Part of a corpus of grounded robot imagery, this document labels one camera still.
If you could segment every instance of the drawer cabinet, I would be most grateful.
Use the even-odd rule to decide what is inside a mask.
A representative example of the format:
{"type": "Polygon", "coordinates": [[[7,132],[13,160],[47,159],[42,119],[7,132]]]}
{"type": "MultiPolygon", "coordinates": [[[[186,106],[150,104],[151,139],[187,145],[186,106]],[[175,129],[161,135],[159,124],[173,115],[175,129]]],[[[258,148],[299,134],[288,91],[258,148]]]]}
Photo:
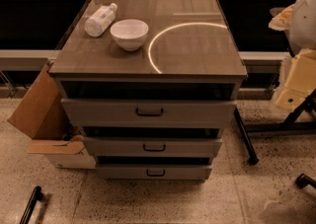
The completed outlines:
{"type": "Polygon", "coordinates": [[[70,120],[79,126],[226,127],[234,101],[114,101],[63,99],[70,120]]]}
{"type": "Polygon", "coordinates": [[[207,180],[210,165],[100,165],[98,175],[104,179],[207,180]]]}
{"type": "Polygon", "coordinates": [[[85,137],[84,144],[94,156],[123,157],[216,157],[220,139],[150,137],[85,137]]]}
{"type": "Polygon", "coordinates": [[[100,177],[142,180],[207,180],[247,75],[217,0],[92,0],[49,74],[100,177]],[[109,3],[147,23],[142,48],[85,34],[109,3]]]}

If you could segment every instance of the drawer handle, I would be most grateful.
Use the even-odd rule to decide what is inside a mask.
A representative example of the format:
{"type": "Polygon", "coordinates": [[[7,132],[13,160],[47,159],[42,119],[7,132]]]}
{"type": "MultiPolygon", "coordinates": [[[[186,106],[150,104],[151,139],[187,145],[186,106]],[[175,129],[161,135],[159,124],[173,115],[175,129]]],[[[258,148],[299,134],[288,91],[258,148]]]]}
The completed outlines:
{"type": "Polygon", "coordinates": [[[143,111],[143,110],[137,108],[136,114],[138,116],[161,116],[162,114],[164,114],[164,109],[160,109],[157,111],[143,111]]]}
{"type": "Polygon", "coordinates": [[[149,170],[147,169],[146,170],[146,175],[148,177],[164,177],[166,174],[166,171],[165,170],[149,170]]]}
{"type": "Polygon", "coordinates": [[[166,150],[166,144],[160,146],[146,146],[146,144],[143,144],[142,148],[144,151],[163,152],[166,150]]]}

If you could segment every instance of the gray drawer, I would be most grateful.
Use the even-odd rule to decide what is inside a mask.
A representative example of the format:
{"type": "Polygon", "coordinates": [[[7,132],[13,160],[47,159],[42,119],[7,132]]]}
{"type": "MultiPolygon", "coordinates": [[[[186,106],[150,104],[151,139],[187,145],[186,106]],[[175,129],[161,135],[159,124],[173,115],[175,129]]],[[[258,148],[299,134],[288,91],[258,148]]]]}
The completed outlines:
{"type": "Polygon", "coordinates": [[[84,145],[92,156],[124,157],[216,157],[221,139],[91,138],[84,145]]]}
{"type": "Polygon", "coordinates": [[[234,101],[111,101],[62,99],[77,126],[205,127],[229,125],[234,101]]]}
{"type": "Polygon", "coordinates": [[[207,180],[211,166],[196,165],[96,165],[103,179],[207,180]]]}

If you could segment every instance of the cabinet top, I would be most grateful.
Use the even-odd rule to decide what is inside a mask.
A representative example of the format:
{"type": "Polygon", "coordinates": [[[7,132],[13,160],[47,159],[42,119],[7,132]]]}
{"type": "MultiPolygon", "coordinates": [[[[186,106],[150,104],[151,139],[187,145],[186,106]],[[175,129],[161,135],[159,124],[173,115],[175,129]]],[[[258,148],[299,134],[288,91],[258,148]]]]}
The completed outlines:
{"type": "Polygon", "coordinates": [[[246,69],[217,0],[92,0],[49,73],[243,77],[246,69]],[[118,5],[114,23],[147,23],[143,47],[123,50],[113,41],[110,27],[100,37],[86,34],[86,20],[111,3],[118,5]]]}

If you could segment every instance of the cardboard box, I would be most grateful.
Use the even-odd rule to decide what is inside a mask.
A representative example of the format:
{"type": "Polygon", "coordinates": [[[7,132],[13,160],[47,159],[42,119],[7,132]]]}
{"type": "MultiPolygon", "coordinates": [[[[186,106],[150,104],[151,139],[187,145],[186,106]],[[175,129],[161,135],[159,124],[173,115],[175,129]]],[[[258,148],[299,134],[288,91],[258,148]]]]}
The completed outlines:
{"type": "Polygon", "coordinates": [[[62,140],[71,124],[48,69],[47,64],[8,122],[32,139],[28,153],[43,154],[58,168],[94,169],[95,159],[85,150],[81,135],[62,140]]]}
{"type": "Polygon", "coordinates": [[[30,154],[43,154],[56,168],[95,169],[96,161],[82,141],[32,140],[30,154]]]}

